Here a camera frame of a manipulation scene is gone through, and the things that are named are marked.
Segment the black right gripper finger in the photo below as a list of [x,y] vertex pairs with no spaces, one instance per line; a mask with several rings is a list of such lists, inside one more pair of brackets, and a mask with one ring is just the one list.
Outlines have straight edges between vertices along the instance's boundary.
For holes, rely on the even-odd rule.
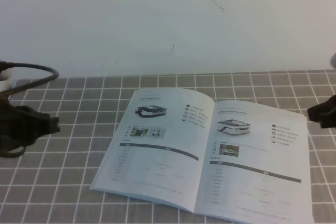
[[327,101],[310,107],[307,110],[309,120],[319,123],[322,129],[335,128],[335,99],[336,95],[333,95]]

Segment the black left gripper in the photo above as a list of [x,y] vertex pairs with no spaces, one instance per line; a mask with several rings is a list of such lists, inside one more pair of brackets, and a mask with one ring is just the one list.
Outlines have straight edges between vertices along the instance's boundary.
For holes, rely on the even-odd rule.
[[1,98],[1,157],[20,157],[39,136],[60,132],[59,117]]

